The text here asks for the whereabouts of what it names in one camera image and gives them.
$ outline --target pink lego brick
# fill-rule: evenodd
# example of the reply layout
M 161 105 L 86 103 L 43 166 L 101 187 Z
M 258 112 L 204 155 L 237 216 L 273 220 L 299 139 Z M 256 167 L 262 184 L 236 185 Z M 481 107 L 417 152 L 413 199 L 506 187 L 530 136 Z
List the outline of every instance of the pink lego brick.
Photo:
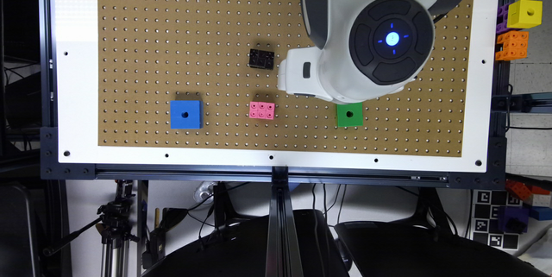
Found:
M 274 107 L 275 105 L 273 103 L 252 101 L 249 103 L 249 118 L 273 120 Z

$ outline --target black lego brick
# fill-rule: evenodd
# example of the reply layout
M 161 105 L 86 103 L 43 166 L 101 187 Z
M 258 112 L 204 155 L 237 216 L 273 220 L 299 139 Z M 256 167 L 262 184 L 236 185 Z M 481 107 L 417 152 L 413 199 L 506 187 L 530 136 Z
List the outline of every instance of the black lego brick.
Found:
M 257 69 L 274 69 L 274 52 L 259 49 L 249 50 L 249 66 Z

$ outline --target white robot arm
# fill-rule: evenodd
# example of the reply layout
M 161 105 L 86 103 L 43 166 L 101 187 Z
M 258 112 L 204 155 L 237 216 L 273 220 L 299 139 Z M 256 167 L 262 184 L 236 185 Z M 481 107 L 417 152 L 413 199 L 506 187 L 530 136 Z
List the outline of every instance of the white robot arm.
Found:
M 401 91 L 430 56 L 431 15 L 460 0 L 301 0 L 315 47 L 291 49 L 278 88 L 337 104 Z

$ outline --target pegboard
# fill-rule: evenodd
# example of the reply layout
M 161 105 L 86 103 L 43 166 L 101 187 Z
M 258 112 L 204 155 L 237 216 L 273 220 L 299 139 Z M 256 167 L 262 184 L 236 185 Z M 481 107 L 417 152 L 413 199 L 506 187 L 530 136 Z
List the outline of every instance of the pegboard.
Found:
M 312 45 L 299 0 L 97 0 L 98 144 L 461 157 L 473 0 L 436 24 L 430 61 L 405 90 L 366 101 L 364 125 L 277 89 L 248 52 Z M 170 129 L 169 101 L 204 101 L 202 129 Z M 276 103 L 272 121 L 250 101 Z

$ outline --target blue light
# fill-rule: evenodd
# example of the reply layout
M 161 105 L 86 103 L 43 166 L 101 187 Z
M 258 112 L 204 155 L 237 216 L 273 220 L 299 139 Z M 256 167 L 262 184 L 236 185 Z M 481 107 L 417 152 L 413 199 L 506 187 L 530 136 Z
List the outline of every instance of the blue light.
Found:
M 398 44 L 398 39 L 399 39 L 399 36 L 397 32 L 390 32 L 386 36 L 386 43 L 389 46 L 395 46 Z

